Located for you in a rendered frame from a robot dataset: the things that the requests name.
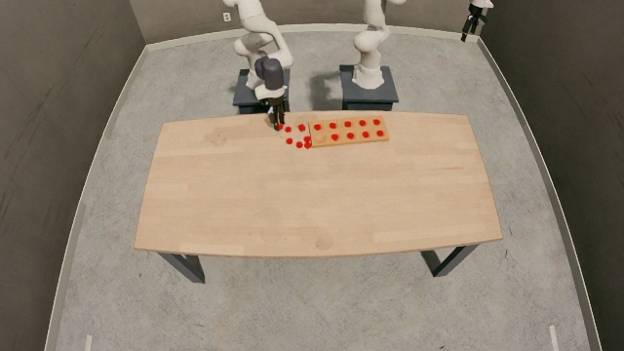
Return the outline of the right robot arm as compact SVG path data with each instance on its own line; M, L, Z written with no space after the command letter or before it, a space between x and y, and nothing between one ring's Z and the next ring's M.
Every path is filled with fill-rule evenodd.
M249 32L236 40L233 46L237 55L248 58L250 73L247 86L255 91L257 99L261 101L260 105L269 104L267 98L281 96L287 87L284 88L283 70L291 69L294 64L293 55L276 23L269 20L263 12L259 0L222 2L229 9L237 8L240 24ZM268 56L260 48L273 40L278 52Z

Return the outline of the tan counting tray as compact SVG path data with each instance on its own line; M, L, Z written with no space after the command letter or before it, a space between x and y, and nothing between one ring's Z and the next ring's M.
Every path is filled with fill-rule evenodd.
M375 125L373 119L378 119L379 125ZM365 126L359 124L361 120L366 121ZM351 127L345 127L346 121L351 122ZM336 127L330 128L330 123L336 123ZM320 130L314 129L316 124L321 125ZM309 130L312 148L390 140L382 115L309 121ZM382 131L383 136L378 136L377 131ZM363 132L368 132L369 137L363 137ZM354 138L348 138L349 133L354 134ZM338 135L338 140L332 139L333 134Z

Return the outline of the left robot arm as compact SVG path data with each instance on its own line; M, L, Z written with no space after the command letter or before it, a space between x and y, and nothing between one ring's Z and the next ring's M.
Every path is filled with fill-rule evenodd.
M378 45L390 37L390 30L385 25L386 2L394 6L403 5L406 0L365 0L364 21L368 28L358 34L354 40L354 47L360 51L361 60L355 65L352 82L365 89L375 89L384 83L380 71L380 53ZM489 0L469 0L476 7L493 8ZM356 78L355 78L356 77Z

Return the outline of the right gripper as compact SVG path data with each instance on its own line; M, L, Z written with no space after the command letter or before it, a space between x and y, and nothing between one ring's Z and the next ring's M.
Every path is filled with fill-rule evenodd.
M280 131L279 122L278 122L278 112L279 112L279 120L280 123L285 125L285 112L286 112L286 96L282 94L279 97L268 97L268 102L270 103L270 110L267 111L269 116L270 123L274 125L275 131ZM278 105L277 105L278 104ZM284 110L283 110L284 108Z

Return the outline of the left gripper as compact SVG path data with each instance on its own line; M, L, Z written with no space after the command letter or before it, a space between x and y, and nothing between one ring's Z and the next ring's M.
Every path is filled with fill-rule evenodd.
M470 32L475 34L477 25L479 25L479 21L478 21L477 16L480 16L482 14L482 11L483 11L483 8L476 7L476 6L474 6L473 4L470 3L469 12L471 13L471 15L468 16L467 21L465 22L464 27L462 29L463 32L462 32L462 36L461 36L461 41L463 41L463 42L466 41L468 30L469 30L469 28L470 28L472 23L473 24L472 24Z

